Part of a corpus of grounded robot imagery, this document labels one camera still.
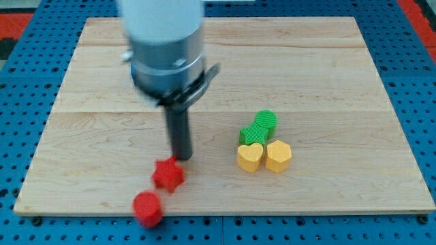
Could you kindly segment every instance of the wooden surface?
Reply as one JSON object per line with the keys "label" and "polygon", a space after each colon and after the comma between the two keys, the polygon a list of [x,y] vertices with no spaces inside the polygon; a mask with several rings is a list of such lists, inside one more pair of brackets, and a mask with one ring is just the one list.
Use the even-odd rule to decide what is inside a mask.
{"label": "wooden surface", "polygon": [[[208,18],[222,71],[190,110],[186,182],[166,216],[425,213],[435,204],[353,18]],[[119,19],[90,18],[15,205],[19,215],[131,216],[170,156],[161,109],[131,86]],[[238,131],[277,113],[290,167],[236,164]]]}

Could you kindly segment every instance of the yellow hexagon block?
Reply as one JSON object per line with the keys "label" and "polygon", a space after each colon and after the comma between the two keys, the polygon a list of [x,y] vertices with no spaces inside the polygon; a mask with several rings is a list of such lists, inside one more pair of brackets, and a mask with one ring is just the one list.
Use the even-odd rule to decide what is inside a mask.
{"label": "yellow hexagon block", "polygon": [[242,145],[238,147],[236,162],[243,170],[254,173],[260,166],[263,154],[264,147],[259,143]]}
{"label": "yellow hexagon block", "polygon": [[280,173],[289,167],[291,163],[291,146],[280,140],[266,146],[266,168]]}

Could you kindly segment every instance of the yellow heart-shaped block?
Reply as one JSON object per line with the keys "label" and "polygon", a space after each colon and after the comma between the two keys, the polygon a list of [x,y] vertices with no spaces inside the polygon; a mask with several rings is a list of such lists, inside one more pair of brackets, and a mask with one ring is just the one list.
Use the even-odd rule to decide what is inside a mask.
{"label": "yellow heart-shaped block", "polygon": [[259,143],[253,143],[249,146],[242,145],[238,147],[236,162],[243,170],[254,173],[258,170],[263,155],[264,147]]}

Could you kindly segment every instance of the green block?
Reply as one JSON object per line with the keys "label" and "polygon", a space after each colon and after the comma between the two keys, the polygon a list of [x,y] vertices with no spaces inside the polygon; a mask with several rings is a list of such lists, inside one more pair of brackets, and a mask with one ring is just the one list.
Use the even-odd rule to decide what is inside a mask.
{"label": "green block", "polygon": [[266,140],[274,137],[275,127],[277,126],[277,115],[270,110],[262,110],[256,114],[254,122],[262,128],[268,130],[268,135],[266,136]]}
{"label": "green block", "polygon": [[249,146],[252,143],[259,143],[265,146],[267,136],[268,129],[260,127],[257,123],[253,122],[250,126],[240,130],[239,144]]}

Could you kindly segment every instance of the blue pegboard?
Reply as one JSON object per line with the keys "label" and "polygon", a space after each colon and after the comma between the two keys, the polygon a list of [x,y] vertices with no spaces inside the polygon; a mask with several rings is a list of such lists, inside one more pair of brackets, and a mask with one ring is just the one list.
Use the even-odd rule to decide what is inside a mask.
{"label": "blue pegboard", "polygon": [[[436,216],[173,217],[146,230],[131,218],[35,219],[12,212],[88,17],[111,0],[43,0],[0,72],[0,244],[431,244]],[[354,16],[422,170],[436,194],[436,67],[395,0],[257,0],[206,4],[205,15]]]}

